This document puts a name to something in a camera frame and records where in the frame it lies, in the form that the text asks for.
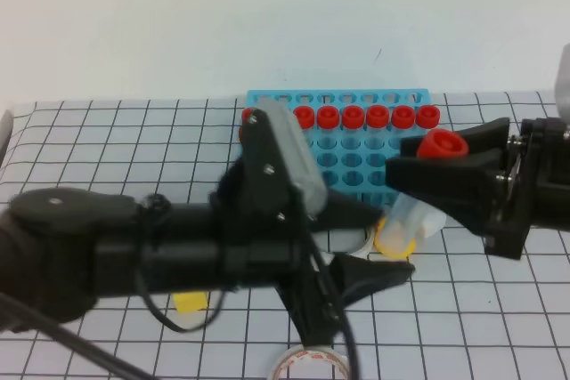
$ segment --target white wall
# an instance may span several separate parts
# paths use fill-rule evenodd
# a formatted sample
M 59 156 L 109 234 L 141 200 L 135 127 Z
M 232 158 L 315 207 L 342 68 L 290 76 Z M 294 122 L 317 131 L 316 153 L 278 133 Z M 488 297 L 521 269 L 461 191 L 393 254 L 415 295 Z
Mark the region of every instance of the white wall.
M 542 89 L 569 41 L 568 0 L 0 0 L 0 97 Z

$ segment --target white grid surface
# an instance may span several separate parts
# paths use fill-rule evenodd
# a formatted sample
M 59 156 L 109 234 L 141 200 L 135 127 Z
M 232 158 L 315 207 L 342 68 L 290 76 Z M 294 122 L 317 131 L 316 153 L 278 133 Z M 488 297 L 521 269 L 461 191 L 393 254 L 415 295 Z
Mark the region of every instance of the white grid surface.
M 551 93 L 432 94 L 441 127 L 556 116 Z M 65 101 L 19 106 L 0 171 L 0 203 L 21 191 L 71 186 L 140 198 L 202 202 L 239 151 L 244 100 Z M 347 250 L 358 233 L 317 238 Z M 348 309 L 365 379 L 567 380 L 570 370 L 570 234 L 533 229 L 520 262 L 489 257 L 453 220 L 411 260 L 404 286 Z M 213 293 L 210 299 L 216 298 Z M 205 312 L 169 317 L 197 323 Z M 138 297 L 107 299 L 67 326 L 109 352 L 169 379 L 266 378 L 298 335 L 272 289 L 228 295 L 205 331 L 164 329 Z M 335 348 L 344 351 L 340 338 Z M 290 378 L 338 378 L 319 365 Z M 109 378 L 47 337 L 0 334 L 0 380 Z

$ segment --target red cap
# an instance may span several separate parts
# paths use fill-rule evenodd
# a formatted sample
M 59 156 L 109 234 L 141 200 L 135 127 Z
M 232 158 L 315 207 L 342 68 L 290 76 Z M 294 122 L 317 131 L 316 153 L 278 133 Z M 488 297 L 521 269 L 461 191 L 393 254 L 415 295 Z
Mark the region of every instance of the red cap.
M 342 126 L 348 129 L 358 129 L 364 125 L 364 110 L 358 106 L 348 106 L 342 109 Z
M 301 129 L 310 129 L 314 126 L 314 110 L 309 106 L 299 106 L 293 110 Z
M 398 106 L 392 112 L 392 125 L 400 129 L 411 128 L 415 115 L 415 110 L 410 106 Z
M 322 106 L 317 110 L 317 125 L 322 129 L 333 129 L 338 126 L 340 115 L 333 106 Z
M 245 122 L 246 120 L 248 120 L 249 115 L 255 109 L 256 109 L 255 107 L 248 107 L 248 108 L 244 109 L 241 112 L 241 122 Z
M 439 109 L 436 106 L 421 106 L 416 115 L 416 124 L 425 129 L 435 128 L 439 124 Z
M 370 128 L 383 128 L 388 125 L 390 110 L 385 106 L 370 106 L 366 110 L 366 125 Z
M 427 133 L 418 148 L 418 158 L 460 158 L 467 156 L 469 146 L 458 135 L 446 129 L 432 129 Z

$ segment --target gray object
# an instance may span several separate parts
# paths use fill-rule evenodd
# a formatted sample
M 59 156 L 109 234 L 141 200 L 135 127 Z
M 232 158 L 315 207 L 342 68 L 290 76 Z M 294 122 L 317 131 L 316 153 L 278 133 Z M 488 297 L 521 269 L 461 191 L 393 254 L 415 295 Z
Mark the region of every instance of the gray object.
M 263 110 L 269 117 L 289 177 L 303 192 L 306 212 L 309 215 L 317 215 L 327 203 L 327 187 L 317 169 L 297 118 L 285 104 L 275 100 L 262 99 L 257 108 Z M 270 173 L 270 171 L 271 166 L 266 166 L 265 172 Z
M 562 50 L 558 75 L 554 85 L 554 97 L 562 120 L 570 123 L 570 44 Z

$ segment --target yellow sticky note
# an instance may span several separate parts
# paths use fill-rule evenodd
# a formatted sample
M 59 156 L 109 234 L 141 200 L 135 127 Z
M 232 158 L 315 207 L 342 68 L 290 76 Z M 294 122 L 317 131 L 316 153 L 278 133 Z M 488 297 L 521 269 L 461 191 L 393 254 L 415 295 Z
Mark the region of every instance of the yellow sticky note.
M 203 291 L 195 293 L 173 294 L 178 313 L 191 313 L 208 307 L 208 298 Z

